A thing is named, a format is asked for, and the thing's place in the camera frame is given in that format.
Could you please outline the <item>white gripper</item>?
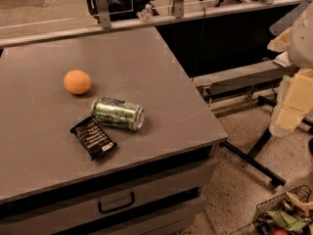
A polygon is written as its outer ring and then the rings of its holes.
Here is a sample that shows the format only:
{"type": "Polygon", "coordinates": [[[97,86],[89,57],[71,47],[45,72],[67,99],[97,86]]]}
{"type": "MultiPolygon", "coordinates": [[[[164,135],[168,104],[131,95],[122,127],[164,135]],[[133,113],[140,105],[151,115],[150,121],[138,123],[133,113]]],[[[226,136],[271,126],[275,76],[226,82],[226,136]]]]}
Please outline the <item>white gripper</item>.
{"type": "Polygon", "coordinates": [[[291,134],[313,109],[313,4],[267,45],[273,52],[288,50],[290,61],[301,68],[293,77],[285,75],[280,83],[269,131],[273,136],[291,134]]]}

